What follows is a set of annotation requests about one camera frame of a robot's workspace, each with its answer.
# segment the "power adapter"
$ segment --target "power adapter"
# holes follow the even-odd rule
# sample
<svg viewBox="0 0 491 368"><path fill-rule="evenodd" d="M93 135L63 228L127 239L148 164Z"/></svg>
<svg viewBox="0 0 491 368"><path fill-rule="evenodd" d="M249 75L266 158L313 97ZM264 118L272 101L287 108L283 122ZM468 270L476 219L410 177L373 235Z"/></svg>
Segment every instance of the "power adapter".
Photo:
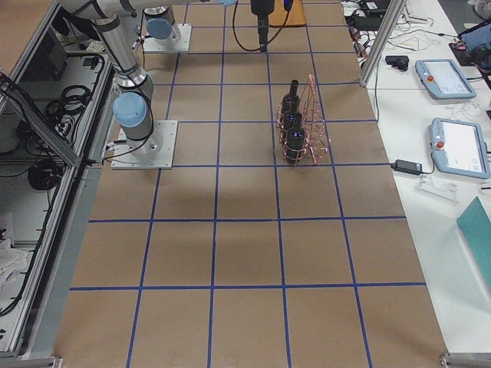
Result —
<svg viewBox="0 0 491 368"><path fill-rule="evenodd" d="M423 167L420 163L412 163L403 159L396 159L395 163L391 163L390 167L393 171L419 176L424 174Z"/></svg>

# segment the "blue circular cap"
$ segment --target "blue circular cap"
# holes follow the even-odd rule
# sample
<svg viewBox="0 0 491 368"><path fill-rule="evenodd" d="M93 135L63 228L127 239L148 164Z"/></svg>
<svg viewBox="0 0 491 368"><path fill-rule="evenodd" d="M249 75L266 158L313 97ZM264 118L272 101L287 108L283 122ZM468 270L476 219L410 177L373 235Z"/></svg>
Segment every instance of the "blue circular cap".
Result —
<svg viewBox="0 0 491 368"><path fill-rule="evenodd" d="M172 33L172 25L164 18L151 18L147 22L147 31L150 36L165 40Z"/></svg>
<svg viewBox="0 0 491 368"><path fill-rule="evenodd" d="M147 103L139 94L126 92L114 101L113 113L123 127L134 128L145 119Z"/></svg>

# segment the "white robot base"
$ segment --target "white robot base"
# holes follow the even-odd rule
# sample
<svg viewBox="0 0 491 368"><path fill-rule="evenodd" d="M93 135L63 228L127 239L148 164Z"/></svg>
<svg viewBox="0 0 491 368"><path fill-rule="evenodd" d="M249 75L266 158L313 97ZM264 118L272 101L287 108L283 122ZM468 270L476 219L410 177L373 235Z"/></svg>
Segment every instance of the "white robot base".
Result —
<svg viewBox="0 0 491 368"><path fill-rule="evenodd" d="M175 54L177 52L188 52L191 42L192 25L177 24L180 31L180 39L177 42L169 41L159 44L155 38L147 38L143 44L143 49L147 54Z"/></svg>
<svg viewBox="0 0 491 368"><path fill-rule="evenodd" d="M130 148L126 144L116 146L114 155L122 155L112 159L111 167L113 169L172 169L174 158L174 147L177 136L177 120L155 120L154 134L160 134L162 137L162 146L155 154L134 155L128 153ZM118 137L119 140L125 140L126 134L121 129Z"/></svg>

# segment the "wine bottle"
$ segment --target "wine bottle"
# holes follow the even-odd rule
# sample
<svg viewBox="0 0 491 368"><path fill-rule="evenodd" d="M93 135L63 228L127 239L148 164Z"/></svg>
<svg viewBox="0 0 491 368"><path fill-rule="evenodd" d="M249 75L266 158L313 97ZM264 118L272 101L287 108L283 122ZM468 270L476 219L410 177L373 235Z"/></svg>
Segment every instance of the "wine bottle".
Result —
<svg viewBox="0 0 491 368"><path fill-rule="evenodd" d="M293 120L293 127L286 133L286 161L288 163L297 163L303 155L305 142L305 130L302 128L302 114L296 113Z"/></svg>
<svg viewBox="0 0 491 368"><path fill-rule="evenodd" d="M290 91L283 97L282 100L282 143L285 142L286 132L292 128L294 116L297 113L300 98L297 95L298 80L294 79L290 83Z"/></svg>

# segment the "grid pattern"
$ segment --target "grid pattern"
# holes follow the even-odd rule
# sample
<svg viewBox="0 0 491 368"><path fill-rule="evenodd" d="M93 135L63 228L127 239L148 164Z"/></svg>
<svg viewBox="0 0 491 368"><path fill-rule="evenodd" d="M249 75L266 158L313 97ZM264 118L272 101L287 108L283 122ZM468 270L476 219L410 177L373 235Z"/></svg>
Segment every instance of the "grid pattern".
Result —
<svg viewBox="0 0 491 368"><path fill-rule="evenodd" d="M68 367L439 366L440 330L337 2L267 54L232 9L176 6L187 55L147 55L174 167L103 168L55 353ZM239 5L239 37L256 42ZM275 108L318 81L321 165L282 160Z"/></svg>

